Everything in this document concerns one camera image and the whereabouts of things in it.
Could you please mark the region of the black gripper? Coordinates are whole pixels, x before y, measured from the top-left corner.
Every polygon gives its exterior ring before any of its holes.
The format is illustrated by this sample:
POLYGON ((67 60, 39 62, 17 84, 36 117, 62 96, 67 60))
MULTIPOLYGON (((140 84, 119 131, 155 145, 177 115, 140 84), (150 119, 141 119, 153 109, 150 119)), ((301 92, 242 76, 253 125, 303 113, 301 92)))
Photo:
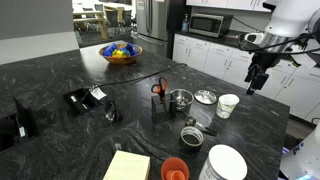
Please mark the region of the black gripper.
POLYGON ((268 74, 264 74, 268 68, 274 67, 281 60, 281 56, 271 53, 255 53, 248 68, 245 82, 250 83, 247 95, 253 95, 256 90, 261 90, 267 79, 268 74))

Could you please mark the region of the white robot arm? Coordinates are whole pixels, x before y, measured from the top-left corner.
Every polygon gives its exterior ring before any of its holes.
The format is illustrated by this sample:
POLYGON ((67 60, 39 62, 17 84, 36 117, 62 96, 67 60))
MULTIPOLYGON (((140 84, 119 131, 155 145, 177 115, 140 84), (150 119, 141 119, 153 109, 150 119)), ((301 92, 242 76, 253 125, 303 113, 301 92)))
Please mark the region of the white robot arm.
POLYGON ((253 54, 245 82, 247 95, 261 90, 269 78, 266 71, 284 56, 311 53, 310 39, 319 41, 320 0, 267 0, 263 6, 272 11, 262 33, 247 33, 239 44, 253 54))

